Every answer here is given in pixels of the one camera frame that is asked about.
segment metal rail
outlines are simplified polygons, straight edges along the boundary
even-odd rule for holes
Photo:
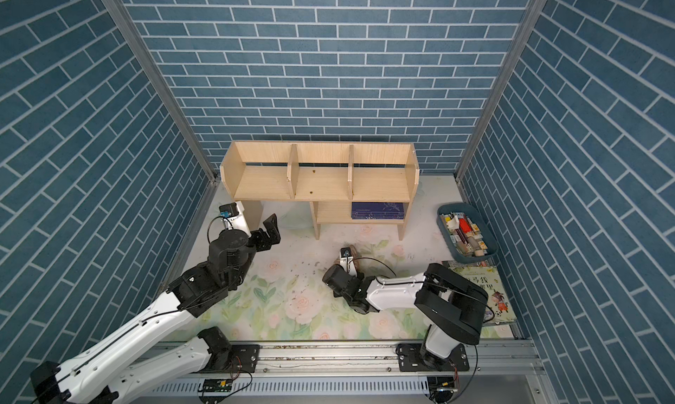
[[[255,377],[274,376],[407,376],[452,375],[451,372],[401,372],[396,345],[421,341],[261,341]],[[251,342],[233,342],[234,345]],[[158,343],[144,358],[181,343]],[[477,345],[476,375],[543,375],[544,366],[531,340],[485,339]],[[469,372],[476,352],[467,347]],[[184,378],[199,378],[190,374]]]

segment book cover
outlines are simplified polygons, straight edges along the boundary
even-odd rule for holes
[[[495,266],[454,266],[451,268],[469,281],[480,285],[487,292],[487,305],[490,309],[485,310],[484,326],[498,324],[512,324],[516,322],[516,314],[511,308],[503,287],[502,277]]]
[[[403,219],[399,202],[352,202],[353,219]]]

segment blue book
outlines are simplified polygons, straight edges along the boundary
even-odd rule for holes
[[[352,202],[355,220],[402,220],[404,217],[401,202]]]

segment robotic arm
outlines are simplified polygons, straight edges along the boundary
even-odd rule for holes
[[[426,332],[420,360],[431,370],[441,370],[460,343],[476,345],[480,340],[487,293],[475,283],[440,264],[405,278],[350,274],[349,248],[341,251],[341,265],[333,265],[323,276],[333,295],[342,297],[360,314],[392,307],[417,307],[433,324]]]
[[[40,404],[124,404],[177,376],[232,365],[232,346],[217,328],[130,366],[164,336],[236,290],[257,252],[281,240],[272,214],[250,231],[241,202],[220,207],[228,229],[208,245],[207,261],[185,271],[147,308],[90,349],[60,364],[46,361],[30,375]]]

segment ventilated metal panel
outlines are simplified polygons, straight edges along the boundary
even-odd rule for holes
[[[148,397],[187,397],[199,395],[204,378],[179,378],[152,390]],[[234,382],[232,391],[244,388],[249,379]],[[419,376],[368,376],[368,377],[281,377],[254,378],[253,383],[239,392],[239,396],[250,395],[417,395],[428,394],[429,386],[425,377]],[[226,395],[225,393],[207,393]]]

